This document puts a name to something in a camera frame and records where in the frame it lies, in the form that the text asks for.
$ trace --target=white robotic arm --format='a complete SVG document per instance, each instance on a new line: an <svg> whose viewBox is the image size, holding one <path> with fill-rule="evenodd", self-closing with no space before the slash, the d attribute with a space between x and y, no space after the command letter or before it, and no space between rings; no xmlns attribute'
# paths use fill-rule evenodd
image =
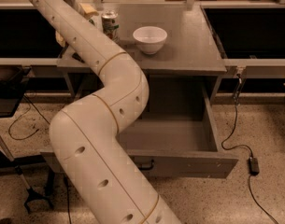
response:
<svg viewBox="0 0 285 224"><path fill-rule="evenodd" d="M180 223L116 140L148 101L140 67L76 12L75 0L30 1L105 86L50 125L55 155L83 200L102 224Z"/></svg>

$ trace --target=drawer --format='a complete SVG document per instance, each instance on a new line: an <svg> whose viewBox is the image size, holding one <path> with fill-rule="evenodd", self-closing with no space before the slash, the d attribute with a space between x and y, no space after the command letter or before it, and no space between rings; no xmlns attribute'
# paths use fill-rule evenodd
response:
<svg viewBox="0 0 285 224"><path fill-rule="evenodd" d="M200 77L150 76L140 119L118 139L145 176L225 178L237 157L221 148Z"/></svg>

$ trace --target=can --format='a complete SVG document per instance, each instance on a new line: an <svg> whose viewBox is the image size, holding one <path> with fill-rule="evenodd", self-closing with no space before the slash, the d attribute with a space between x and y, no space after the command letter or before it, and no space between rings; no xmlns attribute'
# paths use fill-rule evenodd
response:
<svg viewBox="0 0 285 224"><path fill-rule="evenodd" d="M118 43L120 41L118 35L118 28L120 27L118 23L118 13L114 10L105 11L102 13L102 23L104 34Z"/></svg>

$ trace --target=floor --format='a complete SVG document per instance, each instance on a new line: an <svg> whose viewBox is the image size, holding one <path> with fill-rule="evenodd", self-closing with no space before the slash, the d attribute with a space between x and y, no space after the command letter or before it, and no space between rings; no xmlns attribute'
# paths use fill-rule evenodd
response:
<svg viewBox="0 0 285 224"><path fill-rule="evenodd" d="M35 105L47 120L60 110L68 99L56 103L36 99ZM11 119L0 119L0 134L14 157L38 154L50 148L48 123L32 107L11 127L18 116L29 109L20 105ZM213 105L220 139L231 132L235 120L233 105ZM285 224L285 105L240 105L234 135L225 143L227 147L249 145L258 158L261 172L251 179L251 186L259 204L280 224ZM182 223L257 223L273 221L252 200L249 187L249 153L244 148L230 151L239 158L234 170L226 179L209 178L151 178L150 183L173 209ZM44 193L48 167L37 164L22 167L25 177L39 193ZM72 223L98 223L92 212L69 183L70 216ZM64 176L56 175L50 200L54 209L44 201L30 203L28 214L23 207L27 191L12 170L0 170L0 223L69 223L67 190Z"/></svg>

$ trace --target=bowl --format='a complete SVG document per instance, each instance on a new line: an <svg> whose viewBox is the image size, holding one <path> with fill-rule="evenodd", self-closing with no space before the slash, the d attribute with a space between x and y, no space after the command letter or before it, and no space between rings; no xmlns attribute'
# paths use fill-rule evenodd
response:
<svg viewBox="0 0 285 224"><path fill-rule="evenodd" d="M156 26L144 26L136 29L133 33L135 44L145 54L157 53L167 39L167 32Z"/></svg>

